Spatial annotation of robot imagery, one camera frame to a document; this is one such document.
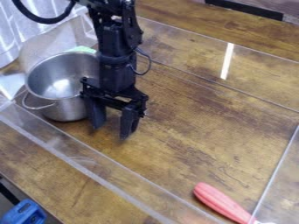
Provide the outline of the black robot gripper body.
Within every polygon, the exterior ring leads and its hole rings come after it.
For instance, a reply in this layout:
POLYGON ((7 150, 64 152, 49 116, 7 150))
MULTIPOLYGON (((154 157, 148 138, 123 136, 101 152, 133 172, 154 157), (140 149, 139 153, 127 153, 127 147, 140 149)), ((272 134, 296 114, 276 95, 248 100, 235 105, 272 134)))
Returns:
POLYGON ((97 55, 99 72, 95 78, 83 77, 81 98, 97 99, 107 108, 123 110, 136 106, 144 111, 148 96, 136 88, 136 53, 123 57, 97 55))

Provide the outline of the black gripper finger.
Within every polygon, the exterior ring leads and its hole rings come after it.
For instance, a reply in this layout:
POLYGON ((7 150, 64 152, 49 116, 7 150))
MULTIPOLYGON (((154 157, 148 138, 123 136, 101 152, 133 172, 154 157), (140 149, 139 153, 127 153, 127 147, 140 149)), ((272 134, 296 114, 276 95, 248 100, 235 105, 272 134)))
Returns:
POLYGON ((144 111, 136 106, 127 106, 121 110, 120 116, 120 138, 127 139, 136 131, 140 118, 144 111))
POLYGON ((91 121, 92 128, 99 129, 107 121, 107 107, 95 98, 87 97, 84 99, 87 106, 88 119, 91 121))

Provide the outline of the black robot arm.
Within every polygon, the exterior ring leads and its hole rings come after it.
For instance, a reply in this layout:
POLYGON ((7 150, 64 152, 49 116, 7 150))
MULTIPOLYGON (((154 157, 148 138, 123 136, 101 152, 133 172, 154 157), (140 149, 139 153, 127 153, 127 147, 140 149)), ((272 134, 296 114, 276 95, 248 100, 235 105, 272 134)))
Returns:
POLYGON ((81 78, 80 97, 85 102, 92 127, 107 120, 107 109, 121 112, 120 137, 136 131, 146 116, 148 95, 136 88, 136 55, 141 52, 143 30, 136 21, 136 0, 75 0, 88 8, 97 36, 96 78, 81 78))

